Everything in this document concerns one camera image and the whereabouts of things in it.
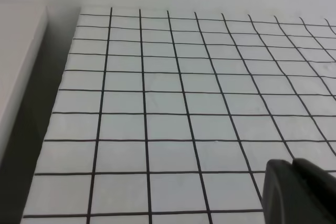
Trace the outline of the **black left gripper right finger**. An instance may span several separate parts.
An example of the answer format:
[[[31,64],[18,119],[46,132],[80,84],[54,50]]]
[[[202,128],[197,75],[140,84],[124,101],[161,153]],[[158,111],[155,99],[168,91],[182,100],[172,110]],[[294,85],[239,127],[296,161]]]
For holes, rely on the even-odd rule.
[[[335,208],[335,177],[303,158],[294,159],[292,167],[325,208]]]

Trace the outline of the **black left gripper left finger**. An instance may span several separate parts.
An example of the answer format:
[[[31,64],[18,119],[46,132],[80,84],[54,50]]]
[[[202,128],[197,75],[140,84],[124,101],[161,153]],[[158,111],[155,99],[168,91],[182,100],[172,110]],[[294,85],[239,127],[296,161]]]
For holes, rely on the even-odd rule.
[[[316,199],[292,163],[267,162],[262,207],[265,223],[335,223],[335,208]]]

